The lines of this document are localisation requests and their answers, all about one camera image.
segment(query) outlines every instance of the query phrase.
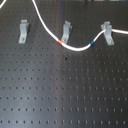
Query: cable clamp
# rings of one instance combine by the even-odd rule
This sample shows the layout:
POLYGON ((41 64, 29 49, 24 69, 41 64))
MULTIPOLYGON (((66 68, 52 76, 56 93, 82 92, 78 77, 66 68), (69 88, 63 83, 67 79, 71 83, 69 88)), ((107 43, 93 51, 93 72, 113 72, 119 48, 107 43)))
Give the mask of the cable clamp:
POLYGON ((21 20, 19 44, 25 43, 27 38, 28 27, 29 27, 29 23, 27 23, 27 20, 21 20))
POLYGON ((67 44, 69 35, 71 34, 72 26, 71 23, 68 21, 65 21, 65 24, 63 26, 63 36, 61 41, 65 44, 67 44))
POLYGON ((112 33, 112 26, 110 25, 110 22, 104 22, 104 24, 101 25, 101 29, 105 30, 104 37, 106 39, 106 42, 108 45, 114 45, 114 41, 112 39, 111 33, 112 33))

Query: metal clip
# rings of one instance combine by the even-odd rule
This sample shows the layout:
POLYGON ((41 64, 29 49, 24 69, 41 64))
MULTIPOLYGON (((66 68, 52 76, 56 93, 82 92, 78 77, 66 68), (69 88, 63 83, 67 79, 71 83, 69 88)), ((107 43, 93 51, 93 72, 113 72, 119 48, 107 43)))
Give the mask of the metal clip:
POLYGON ((27 20, 21 20, 19 44, 25 43, 27 38, 28 26, 29 26, 29 23, 27 23, 27 20))
POLYGON ((71 33, 71 30, 72 30, 71 23, 68 22, 68 21, 65 21, 65 24, 63 26, 63 36, 62 36, 62 39, 61 39, 61 41, 63 43, 67 44, 67 41, 68 41, 69 35, 71 33))
POLYGON ((107 41, 108 45, 114 45, 114 41, 112 39, 111 33, 112 33, 112 26, 110 25, 110 22, 104 22, 104 24, 101 25, 101 29, 105 30, 104 37, 107 41))

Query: cable holder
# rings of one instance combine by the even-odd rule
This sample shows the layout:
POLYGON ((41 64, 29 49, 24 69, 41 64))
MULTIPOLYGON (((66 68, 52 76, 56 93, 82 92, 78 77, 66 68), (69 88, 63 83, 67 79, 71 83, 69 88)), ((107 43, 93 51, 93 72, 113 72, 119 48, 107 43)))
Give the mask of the cable holder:
POLYGON ((29 23, 27 23, 27 20, 21 20, 19 44, 25 43, 27 38, 28 27, 29 27, 29 23))
POLYGON ((69 35, 71 34, 72 26, 71 23, 68 21, 65 21, 65 24, 63 25, 63 36, 61 41, 65 44, 67 44, 69 35))
POLYGON ((112 33, 112 26, 110 25, 110 22, 104 22, 104 24, 101 25, 101 29, 105 30, 104 37, 106 39, 106 42, 108 45, 114 45, 114 41, 112 39, 111 33, 112 33))

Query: white wire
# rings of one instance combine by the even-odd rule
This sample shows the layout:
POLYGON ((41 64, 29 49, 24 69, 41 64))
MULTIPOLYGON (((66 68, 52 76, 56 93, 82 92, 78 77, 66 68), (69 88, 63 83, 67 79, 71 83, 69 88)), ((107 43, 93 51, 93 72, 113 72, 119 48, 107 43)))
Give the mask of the white wire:
POLYGON ((67 48, 69 50, 79 52, 79 51, 84 51, 84 50, 88 49, 91 46, 91 44, 88 44, 87 46, 82 47, 82 48, 71 47, 71 46, 69 46, 69 45, 67 45, 65 43, 62 43, 62 46, 64 46, 65 48, 67 48))
MULTIPOLYGON (((105 32, 105 30, 102 30, 100 33, 98 33, 98 35, 94 38, 94 42, 99 38, 99 36, 102 34, 102 33, 104 33, 105 32)), ((85 46, 85 47, 82 47, 82 48, 75 48, 75 47, 71 47, 71 46, 69 46, 69 45, 67 45, 67 44, 64 44, 64 43, 62 43, 62 45, 65 47, 65 48, 67 48, 67 49, 69 49, 69 50, 72 50, 72 51, 84 51, 84 50, 86 50, 86 49, 88 49, 90 46, 91 46, 91 44, 88 44, 87 46, 85 46)))
POLYGON ((39 19, 40 19, 42 25, 44 26, 45 30, 46 30, 56 41, 58 41, 58 38, 47 28, 47 26, 45 25, 43 19, 41 18, 41 15, 40 15, 40 13, 39 13, 39 10, 38 10, 38 8, 37 8, 37 5, 36 5, 36 3, 35 3, 35 0, 32 0, 32 2, 33 2, 33 4, 34 4, 34 6, 35 6, 37 15, 38 15, 38 17, 39 17, 39 19))
POLYGON ((99 36, 102 34, 102 33, 104 33, 105 32, 105 30, 102 30, 95 38, 94 38, 94 42, 99 38, 99 36))
POLYGON ((0 4, 0 9, 3 7, 3 5, 5 4, 6 0, 3 0, 3 2, 0 4))
POLYGON ((121 33, 121 34, 128 34, 128 31, 122 31, 122 30, 117 30, 117 29, 112 29, 112 31, 116 33, 121 33))

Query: screw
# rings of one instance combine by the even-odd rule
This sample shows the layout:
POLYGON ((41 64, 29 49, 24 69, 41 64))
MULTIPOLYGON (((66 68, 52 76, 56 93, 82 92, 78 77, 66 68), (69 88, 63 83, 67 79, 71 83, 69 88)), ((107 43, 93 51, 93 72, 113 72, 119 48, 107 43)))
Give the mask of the screw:
POLYGON ((24 38, 21 38, 22 41, 24 41, 24 38))
POLYGON ((66 41, 66 39, 64 38, 64 39, 63 39, 63 42, 65 42, 65 41, 66 41))
POLYGON ((113 42, 113 41, 112 41, 112 39, 110 39, 109 41, 110 41, 110 43, 112 43, 112 42, 113 42))

